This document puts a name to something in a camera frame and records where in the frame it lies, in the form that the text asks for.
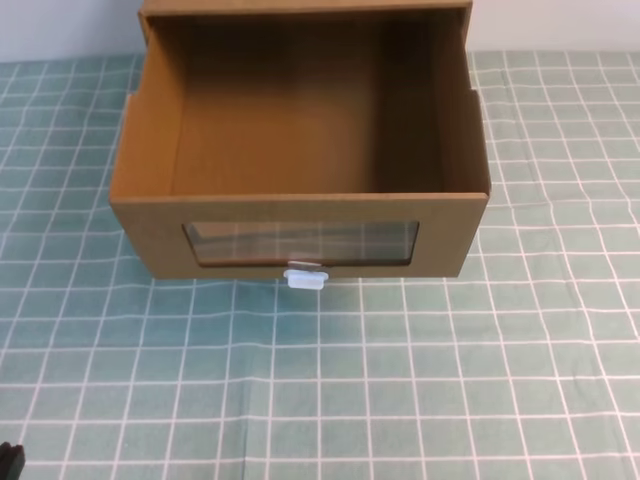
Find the green grid mat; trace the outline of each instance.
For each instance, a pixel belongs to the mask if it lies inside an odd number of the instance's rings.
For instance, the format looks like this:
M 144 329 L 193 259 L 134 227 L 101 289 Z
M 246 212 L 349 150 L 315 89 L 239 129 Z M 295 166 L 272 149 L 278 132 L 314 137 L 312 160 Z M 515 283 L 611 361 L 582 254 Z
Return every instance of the green grid mat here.
M 0 65 L 0 441 L 23 478 L 631 479 L 640 54 L 477 53 L 460 278 L 156 282 L 107 204 L 141 57 Z

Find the black object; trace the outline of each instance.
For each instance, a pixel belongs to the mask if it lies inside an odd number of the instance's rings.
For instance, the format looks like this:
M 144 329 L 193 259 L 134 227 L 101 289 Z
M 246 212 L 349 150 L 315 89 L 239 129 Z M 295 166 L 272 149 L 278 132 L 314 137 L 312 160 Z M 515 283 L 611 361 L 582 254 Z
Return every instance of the black object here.
M 12 447 L 9 442 L 0 445 L 0 480 L 18 480 L 24 468 L 22 445 Z

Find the brown cardboard box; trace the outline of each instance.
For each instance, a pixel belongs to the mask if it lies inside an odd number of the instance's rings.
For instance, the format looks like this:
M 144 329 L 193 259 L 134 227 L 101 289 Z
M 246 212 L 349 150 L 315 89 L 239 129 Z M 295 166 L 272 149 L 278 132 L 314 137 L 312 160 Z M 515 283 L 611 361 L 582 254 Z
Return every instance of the brown cardboard box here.
M 160 278 L 455 276 L 490 193 L 470 0 L 146 0 L 111 205 Z

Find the cardboard edge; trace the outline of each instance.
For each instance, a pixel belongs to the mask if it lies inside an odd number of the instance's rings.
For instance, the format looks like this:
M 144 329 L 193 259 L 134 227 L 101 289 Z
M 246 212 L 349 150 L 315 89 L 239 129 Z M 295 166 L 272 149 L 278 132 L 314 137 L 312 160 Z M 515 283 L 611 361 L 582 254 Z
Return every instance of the cardboard edge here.
M 255 194 L 255 195 L 163 195 L 163 196 L 123 196 L 113 195 L 112 204 L 158 205 L 193 203 L 251 203 L 251 202 L 389 202 L 404 200 L 479 200 L 488 201 L 487 192 L 439 192 L 439 193 L 344 193 L 344 194 Z
M 263 15 L 464 8 L 473 0 L 145 0 L 144 16 Z

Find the cardboard box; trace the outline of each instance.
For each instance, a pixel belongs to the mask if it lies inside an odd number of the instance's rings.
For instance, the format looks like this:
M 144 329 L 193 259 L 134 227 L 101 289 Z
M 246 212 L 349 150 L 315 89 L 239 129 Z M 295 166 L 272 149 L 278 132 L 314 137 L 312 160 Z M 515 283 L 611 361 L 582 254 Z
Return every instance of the cardboard box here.
M 490 193 L 468 0 L 147 0 L 111 205 L 159 278 L 456 276 Z

